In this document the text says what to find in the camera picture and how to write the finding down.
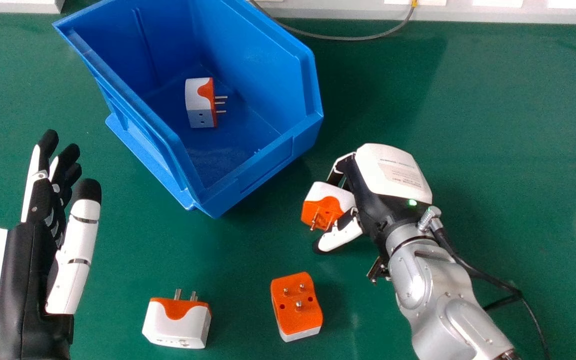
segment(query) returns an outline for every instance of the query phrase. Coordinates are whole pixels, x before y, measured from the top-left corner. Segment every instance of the black cable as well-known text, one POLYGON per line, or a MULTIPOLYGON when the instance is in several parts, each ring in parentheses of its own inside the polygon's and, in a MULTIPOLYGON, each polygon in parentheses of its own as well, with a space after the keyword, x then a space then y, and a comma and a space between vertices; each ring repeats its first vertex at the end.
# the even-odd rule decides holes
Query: black cable
POLYGON ((314 39, 331 40, 331 41, 368 41, 368 40, 374 40, 374 39, 386 37, 390 34, 398 32, 398 30, 405 27, 406 24, 409 23, 410 17, 412 16, 413 11, 415 11, 415 8, 417 7, 417 1, 413 0, 411 5, 410 5, 410 11, 408 12, 407 16, 404 18, 404 20, 402 22, 400 22, 398 25, 396 25, 394 27, 391 27, 390 29, 388 29, 386 31, 379 32, 378 34, 372 34, 372 35, 366 35, 366 36, 330 36, 330 35, 323 35, 323 34, 315 34, 314 32, 299 30, 295 27, 286 25, 285 23, 279 22, 276 18, 272 17, 265 9, 263 9, 263 7, 261 7, 261 5, 258 4, 258 2, 256 2, 256 0, 249 0, 249 2, 254 7, 256 7, 260 12, 262 12, 265 16, 267 16, 270 20, 274 21, 275 23, 277 23, 277 25, 288 30, 289 32, 291 32, 293 34, 299 34, 299 35, 303 35, 305 37, 311 37, 314 39))
POLYGON ((457 264, 461 265, 464 269, 466 269, 468 275, 472 276, 473 278, 485 280, 488 283, 498 287, 499 289, 512 294, 498 301, 494 301, 489 305, 486 305, 484 307, 485 311, 498 309, 502 306, 514 303, 515 301, 521 301, 523 303, 526 310, 528 310, 528 314, 530 314, 530 319, 532 319, 532 323, 537 329, 537 335, 539 336, 539 341, 541 342, 541 348, 543 350, 544 358, 546 358, 546 360, 551 360, 551 353, 548 348, 548 344, 546 343, 546 337, 544 336, 542 327, 540 326, 539 321, 537 320, 537 317, 533 312, 533 308, 528 304, 528 301, 526 301, 526 299, 524 298, 524 294, 521 292, 521 290, 508 284, 505 281, 500 280, 499 278, 496 278, 468 264, 468 262, 466 262, 466 260, 464 260, 461 256, 459 256, 459 253, 457 253, 457 251, 455 251, 455 249, 451 246, 453 242, 448 238, 448 234, 446 233, 446 230, 443 227, 437 228, 437 230, 433 230, 432 233, 434 234, 434 238, 437 239, 437 241, 439 241, 441 247, 444 248, 446 251, 448 251, 448 254, 450 254, 450 256, 454 258, 455 262, 457 262, 457 264))

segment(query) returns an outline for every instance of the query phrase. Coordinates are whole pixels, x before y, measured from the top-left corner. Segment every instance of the gray cable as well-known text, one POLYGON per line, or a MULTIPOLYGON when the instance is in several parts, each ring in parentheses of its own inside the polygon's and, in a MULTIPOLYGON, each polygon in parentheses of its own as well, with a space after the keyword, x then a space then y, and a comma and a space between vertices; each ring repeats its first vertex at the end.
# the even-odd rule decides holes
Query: gray cable
POLYGON ((262 12, 263 14, 265 14, 265 16, 267 16, 270 20, 274 21, 275 23, 277 23, 277 25, 279 25, 280 27, 288 30, 291 33, 294 34, 299 34, 299 35, 303 35, 305 37, 311 37, 314 39, 322 39, 322 40, 332 40, 332 41, 367 41, 367 40, 374 40, 374 39, 379 39, 382 37, 386 37, 390 34, 393 34, 395 32, 398 32, 398 30, 402 29, 403 27, 406 26, 407 23, 409 23, 410 21, 410 17, 412 16, 413 11, 415 11, 415 6, 411 5, 410 6, 410 11, 408 12, 406 18, 404 18, 404 20, 399 23, 399 25, 396 25, 395 27, 388 29, 384 32, 379 32, 378 34, 372 34, 372 35, 367 35, 367 36, 330 36, 330 35, 322 35, 322 34, 315 34, 313 32, 308 32, 308 31, 304 31, 304 30, 299 30, 296 29, 292 26, 288 26, 285 23, 281 23, 279 22, 277 19, 275 19, 274 17, 272 17, 265 9, 263 9, 263 7, 261 7, 258 2, 256 2, 256 0, 249 0, 249 2, 256 7, 260 12, 262 12))

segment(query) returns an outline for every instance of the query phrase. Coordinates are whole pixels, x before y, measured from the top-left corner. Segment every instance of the adapter inside blue bin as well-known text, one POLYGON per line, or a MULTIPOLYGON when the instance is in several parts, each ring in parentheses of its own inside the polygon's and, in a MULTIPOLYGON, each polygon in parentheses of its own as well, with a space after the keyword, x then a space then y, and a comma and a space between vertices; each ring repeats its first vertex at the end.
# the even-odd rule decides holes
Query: adapter inside blue bin
POLYGON ((110 129, 187 209, 218 217, 313 146, 314 56, 244 0, 104 0, 55 23, 112 111, 110 129), (185 80, 228 96, 192 129, 185 80))

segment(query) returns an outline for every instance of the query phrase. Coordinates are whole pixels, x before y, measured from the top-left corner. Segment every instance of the robotic hand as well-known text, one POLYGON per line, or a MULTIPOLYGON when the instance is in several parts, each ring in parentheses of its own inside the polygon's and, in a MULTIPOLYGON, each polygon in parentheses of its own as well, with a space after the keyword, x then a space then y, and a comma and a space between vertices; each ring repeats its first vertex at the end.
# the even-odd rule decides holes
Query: robotic hand
POLYGON ((420 360, 518 360, 475 299, 469 274, 478 270, 452 250, 432 202, 409 153, 368 143, 336 160, 327 182, 313 184, 301 220, 325 232, 316 253, 370 236, 379 256, 368 278, 392 282, 420 360))
POLYGON ((68 360, 98 231, 101 187, 48 130, 34 146, 21 222, 0 228, 0 360, 68 360), (72 198, 66 222, 65 207, 72 198))

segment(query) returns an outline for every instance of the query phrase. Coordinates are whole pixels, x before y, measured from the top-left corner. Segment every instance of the printed label on robotic hand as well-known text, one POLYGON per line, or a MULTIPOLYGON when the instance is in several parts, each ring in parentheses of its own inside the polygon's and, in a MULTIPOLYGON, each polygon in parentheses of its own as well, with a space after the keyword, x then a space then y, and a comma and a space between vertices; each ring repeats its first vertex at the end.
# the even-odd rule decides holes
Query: printed label on robotic hand
POLYGON ((379 168, 383 171, 386 179, 407 187, 423 191, 423 180, 418 167, 405 162, 380 159, 379 168))

